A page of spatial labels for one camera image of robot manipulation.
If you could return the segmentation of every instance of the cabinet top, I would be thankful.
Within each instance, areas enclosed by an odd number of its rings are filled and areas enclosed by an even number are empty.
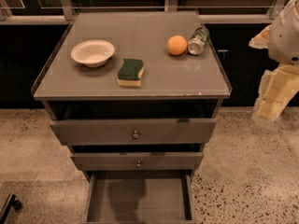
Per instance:
[[[80,13],[34,93],[37,100],[226,98],[230,85],[209,43],[204,53],[172,56],[166,44],[173,35],[187,40],[200,26],[195,12]],[[88,68],[71,58],[86,40],[106,40],[115,53],[105,66]],[[145,71],[140,88],[117,84],[123,59],[140,59]]]

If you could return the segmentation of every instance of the drawer knob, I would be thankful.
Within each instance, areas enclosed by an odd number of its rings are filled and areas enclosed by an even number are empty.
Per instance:
[[[134,132],[133,132],[133,134],[132,134],[132,138],[134,138],[134,139],[139,138],[139,134],[138,134],[137,131],[134,131]]]
[[[141,161],[137,161],[136,168],[140,168],[141,164],[142,164]]]

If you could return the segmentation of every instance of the floor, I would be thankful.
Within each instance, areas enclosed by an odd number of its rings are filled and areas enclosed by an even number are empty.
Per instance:
[[[299,223],[299,108],[277,121],[223,107],[192,191],[197,223]],[[22,209],[6,223],[80,223],[88,182],[51,132],[43,109],[0,109],[0,198]]]

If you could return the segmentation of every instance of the white bowl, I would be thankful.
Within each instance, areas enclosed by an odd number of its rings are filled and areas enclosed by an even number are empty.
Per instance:
[[[71,57],[78,63],[94,68],[107,62],[115,52],[113,45],[103,40],[90,40],[76,45]]]

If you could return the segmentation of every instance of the sponge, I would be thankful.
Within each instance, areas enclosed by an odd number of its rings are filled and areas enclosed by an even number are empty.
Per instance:
[[[141,60],[123,59],[124,63],[118,73],[118,85],[129,87],[140,87],[140,78],[144,72],[144,65]]]

